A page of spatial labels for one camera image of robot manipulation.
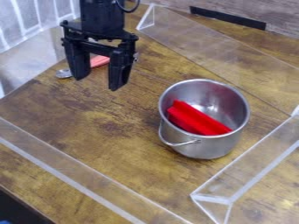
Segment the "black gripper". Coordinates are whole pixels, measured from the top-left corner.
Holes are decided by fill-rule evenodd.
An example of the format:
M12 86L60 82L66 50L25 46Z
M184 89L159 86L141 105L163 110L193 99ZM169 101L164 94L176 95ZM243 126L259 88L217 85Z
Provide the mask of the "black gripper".
M78 81L90 72L89 53L109 56L108 88L118 90L128 82L135 62L137 36L125 31L125 14L136 11L125 0L78 0L78 20L60 23L69 71Z

